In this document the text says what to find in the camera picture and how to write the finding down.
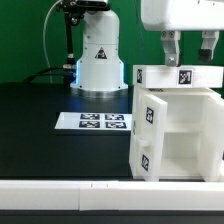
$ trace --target white box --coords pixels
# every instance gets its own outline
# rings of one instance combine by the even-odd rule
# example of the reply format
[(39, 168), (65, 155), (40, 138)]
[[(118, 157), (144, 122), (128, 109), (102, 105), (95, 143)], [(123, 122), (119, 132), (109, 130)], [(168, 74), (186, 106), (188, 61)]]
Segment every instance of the white box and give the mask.
[(130, 165), (135, 178), (218, 181), (224, 101), (201, 89), (134, 89)]
[(134, 65), (133, 84), (142, 88), (219, 88), (223, 84), (223, 67)]

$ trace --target black tabletop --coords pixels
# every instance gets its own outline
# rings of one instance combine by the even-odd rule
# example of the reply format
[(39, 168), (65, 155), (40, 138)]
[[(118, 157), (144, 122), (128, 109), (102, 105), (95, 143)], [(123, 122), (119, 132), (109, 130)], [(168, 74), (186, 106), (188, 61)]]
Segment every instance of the black tabletop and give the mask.
[[(130, 132), (54, 129), (60, 112), (131, 113), (131, 107), (131, 93), (94, 100), (62, 85), (0, 84), (0, 179), (132, 180)], [(0, 211), (1, 224), (223, 222), (218, 211)]]
[(83, 98), (56, 84), (1, 84), (0, 178), (129, 178), (130, 131), (54, 127), (60, 112), (130, 113), (130, 102)]

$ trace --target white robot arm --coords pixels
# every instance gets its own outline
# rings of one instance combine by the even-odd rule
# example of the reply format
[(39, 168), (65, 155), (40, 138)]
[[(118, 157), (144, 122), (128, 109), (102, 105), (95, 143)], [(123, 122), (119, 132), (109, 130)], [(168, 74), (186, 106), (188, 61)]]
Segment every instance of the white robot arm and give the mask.
[(201, 30), (199, 60), (208, 62), (224, 29), (223, 0), (142, 0), (141, 18), (146, 30), (162, 31), (167, 66), (180, 65), (180, 31)]

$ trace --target white shelf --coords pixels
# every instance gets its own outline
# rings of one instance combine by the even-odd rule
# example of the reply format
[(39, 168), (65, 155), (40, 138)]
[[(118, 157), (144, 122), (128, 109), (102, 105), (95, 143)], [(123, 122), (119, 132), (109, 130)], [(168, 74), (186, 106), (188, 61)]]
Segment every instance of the white shelf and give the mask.
[(162, 158), (160, 179), (202, 179), (197, 159)]

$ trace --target white cabinet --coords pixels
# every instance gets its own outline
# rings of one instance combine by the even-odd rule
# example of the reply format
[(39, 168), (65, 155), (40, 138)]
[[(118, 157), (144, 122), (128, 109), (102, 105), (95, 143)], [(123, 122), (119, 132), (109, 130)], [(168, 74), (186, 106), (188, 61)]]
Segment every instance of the white cabinet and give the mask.
[(130, 148), (134, 178), (218, 181), (224, 101), (207, 88), (135, 86)]

